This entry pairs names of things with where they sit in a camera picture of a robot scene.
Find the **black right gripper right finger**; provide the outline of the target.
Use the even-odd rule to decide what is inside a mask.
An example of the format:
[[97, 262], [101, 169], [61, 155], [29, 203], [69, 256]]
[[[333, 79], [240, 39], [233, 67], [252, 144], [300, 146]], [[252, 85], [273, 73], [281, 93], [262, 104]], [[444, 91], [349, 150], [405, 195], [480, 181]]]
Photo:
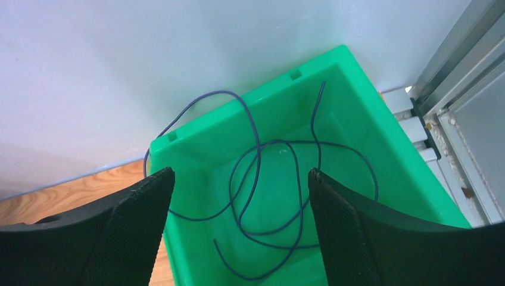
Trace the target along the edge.
[[465, 229], [423, 220], [318, 169], [308, 188], [329, 285], [504, 284], [504, 223]]

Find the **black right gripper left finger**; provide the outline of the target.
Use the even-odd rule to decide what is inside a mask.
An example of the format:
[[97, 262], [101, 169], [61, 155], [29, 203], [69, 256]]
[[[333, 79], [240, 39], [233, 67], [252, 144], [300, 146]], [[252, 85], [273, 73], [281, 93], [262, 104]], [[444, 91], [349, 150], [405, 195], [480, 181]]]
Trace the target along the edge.
[[163, 168], [35, 223], [1, 227], [2, 285], [148, 285], [174, 190]]

